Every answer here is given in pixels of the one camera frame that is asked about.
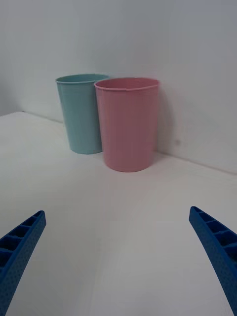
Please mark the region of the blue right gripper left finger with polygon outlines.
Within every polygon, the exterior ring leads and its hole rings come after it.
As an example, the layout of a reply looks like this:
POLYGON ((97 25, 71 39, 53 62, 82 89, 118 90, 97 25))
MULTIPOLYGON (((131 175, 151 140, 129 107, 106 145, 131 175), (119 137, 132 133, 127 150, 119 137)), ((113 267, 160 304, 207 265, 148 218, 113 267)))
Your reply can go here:
POLYGON ((27 263, 46 226, 43 210, 0 239, 0 315, 6 315, 27 263))

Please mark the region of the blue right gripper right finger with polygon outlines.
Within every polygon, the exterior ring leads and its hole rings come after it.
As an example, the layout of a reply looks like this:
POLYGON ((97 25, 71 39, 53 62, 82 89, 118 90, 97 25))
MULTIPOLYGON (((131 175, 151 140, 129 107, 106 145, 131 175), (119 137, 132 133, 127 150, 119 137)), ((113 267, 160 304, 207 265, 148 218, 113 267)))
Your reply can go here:
POLYGON ((237 314, 237 235, 225 225, 192 206, 189 222, 220 281, 234 315, 237 314))

